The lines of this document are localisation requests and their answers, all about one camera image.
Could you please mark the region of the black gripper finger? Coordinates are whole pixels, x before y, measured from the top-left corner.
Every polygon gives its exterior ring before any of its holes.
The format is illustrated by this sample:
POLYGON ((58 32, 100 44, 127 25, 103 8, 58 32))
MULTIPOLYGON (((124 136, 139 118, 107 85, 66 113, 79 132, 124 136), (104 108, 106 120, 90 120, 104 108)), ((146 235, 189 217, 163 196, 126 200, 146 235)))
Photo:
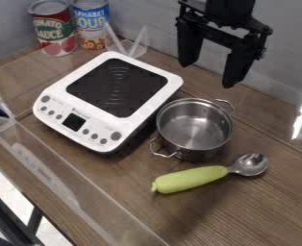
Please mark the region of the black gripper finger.
POLYGON ((199 25, 183 17, 178 18, 177 27, 179 62, 182 67, 187 67, 199 60, 205 38, 199 25))
POLYGON ((265 50, 265 44, 258 36, 246 36, 234 44, 223 71, 225 88, 234 87, 246 79, 254 61, 263 58, 265 50))

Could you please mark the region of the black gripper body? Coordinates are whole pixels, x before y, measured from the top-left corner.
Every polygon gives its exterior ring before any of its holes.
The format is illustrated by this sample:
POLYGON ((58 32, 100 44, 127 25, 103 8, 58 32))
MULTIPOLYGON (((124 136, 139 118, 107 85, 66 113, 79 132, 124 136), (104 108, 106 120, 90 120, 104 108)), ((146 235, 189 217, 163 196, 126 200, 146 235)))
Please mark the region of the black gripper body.
POLYGON ((209 39, 221 43, 235 37, 221 28, 243 29, 261 39, 274 34, 273 28, 262 23, 253 11, 257 0, 179 0, 181 15, 178 26, 181 32, 194 39, 209 39))

